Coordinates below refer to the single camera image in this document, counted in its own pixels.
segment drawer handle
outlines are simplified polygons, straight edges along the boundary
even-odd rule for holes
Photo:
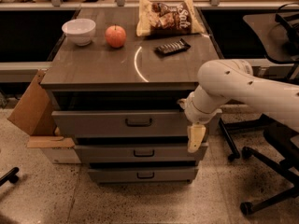
[[[152,179],[155,177],[155,173],[152,172],[152,173],[144,173],[144,174],[140,174],[140,173],[137,173],[137,178],[138,179]]]
[[[125,124],[128,127],[149,127],[152,124],[152,118],[150,118],[149,121],[146,122],[132,122],[129,119],[125,119]]]
[[[134,156],[138,158],[144,158],[144,157],[153,157],[155,155],[155,150],[151,150],[150,153],[146,153],[147,151],[136,151],[134,150]]]

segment white bowl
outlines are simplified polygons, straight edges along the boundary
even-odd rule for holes
[[[85,46],[91,43],[95,35],[95,22],[90,19],[75,19],[66,22],[62,29],[72,42]]]

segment gray drawer unit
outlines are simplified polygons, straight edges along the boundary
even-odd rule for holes
[[[201,161],[208,147],[202,143],[198,151],[189,153],[187,144],[151,145],[92,145],[76,146],[82,163],[92,162],[144,162],[144,161]]]
[[[185,114],[170,111],[54,111],[63,135],[75,137],[186,136]]]
[[[192,182],[197,175],[195,166],[149,167],[149,168],[104,168],[89,169],[88,174],[96,183],[159,182],[188,181]]]

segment chair leg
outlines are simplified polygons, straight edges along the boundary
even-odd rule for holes
[[[18,167],[11,169],[7,174],[0,178],[0,186],[5,184],[7,181],[9,181],[10,183],[16,183],[19,180],[19,178],[16,176],[16,173],[18,172]]]
[[[279,164],[283,169],[290,169],[293,167],[292,163],[288,160],[280,161]]]
[[[280,203],[284,200],[287,200],[291,197],[295,198],[299,195],[299,187],[295,186],[291,189],[285,190],[283,192],[281,192],[280,194],[269,198],[263,202],[260,203],[256,203],[256,204],[252,204],[250,202],[243,202],[242,204],[240,204],[240,209],[241,212],[244,215],[251,215],[257,211],[260,211],[268,206],[274,205],[276,203]]]
[[[232,154],[230,154],[228,156],[228,160],[233,161],[234,159],[239,159],[240,158],[240,153],[236,148],[236,145],[235,145],[235,142],[234,142],[233,138],[228,133],[222,118],[220,118],[220,120],[219,120],[219,126],[221,128],[221,131],[224,134],[224,138],[225,138],[227,144],[229,145],[230,149],[232,150]]]
[[[288,179],[293,184],[299,182],[298,175],[292,173],[289,170],[284,169],[278,163],[270,160],[265,155],[263,155],[262,153],[259,153],[258,151],[252,149],[251,147],[243,147],[242,156],[246,159],[246,158],[249,158],[251,155],[256,157],[258,160],[262,161],[268,167],[272,168],[274,171],[276,171],[278,174],[282,175],[284,178]]]
[[[269,158],[265,157],[265,155],[259,153],[258,151],[252,149],[251,147],[243,147],[242,149],[242,156],[243,158],[247,159],[250,156],[254,156],[260,161],[262,161],[264,164],[272,168],[274,171],[276,171],[278,174],[282,175],[286,179],[288,179],[290,182],[294,184],[294,187],[288,190],[285,190],[281,192],[280,194],[269,198],[263,202],[260,203],[250,203],[250,202],[243,202],[240,205],[241,212],[244,215],[251,215],[257,211],[260,211],[264,209],[265,207],[268,207],[270,205],[274,205],[276,203],[280,203],[286,199],[289,199],[291,197],[295,198],[299,195],[299,186],[297,185],[299,183],[299,177],[292,173],[289,170],[285,170],[283,167],[281,167],[278,163],[270,160]]]

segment office chair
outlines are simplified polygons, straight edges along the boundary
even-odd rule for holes
[[[251,147],[243,147],[242,156],[244,159],[254,156],[276,171],[279,175],[293,183],[291,189],[282,191],[280,194],[263,202],[256,204],[243,202],[240,204],[240,209],[244,215],[251,215],[265,207],[299,196],[299,175],[290,170],[291,168],[294,168],[299,171],[299,147],[291,140],[291,138],[296,135],[299,134],[279,122],[273,122],[264,129],[263,136],[265,140],[284,157],[284,160],[280,163],[270,160]]]
[[[9,181],[10,183],[15,184],[16,182],[18,182],[19,178],[16,176],[16,173],[19,172],[19,168],[18,167],[14,167],[13,169],[11,169],[8,173],[6,173],[5,175],[3,175],[0,178],[0,187],[5,184],[7,181]]]
[[[223,119],[220,118],[219,126],[223,133],[223,136],[231,149],[232,153],[228,155],[228,160],[233,161],[234,159],[239,159],[241,157],[239,150],[237,149],[234,139],[231,136],[234,132],[249,132],[263,130],[269,124],[274,122],[273,119],[267,117],[265,114],[261,114],[258,119],[233,122],[233,123],[224,123]]]

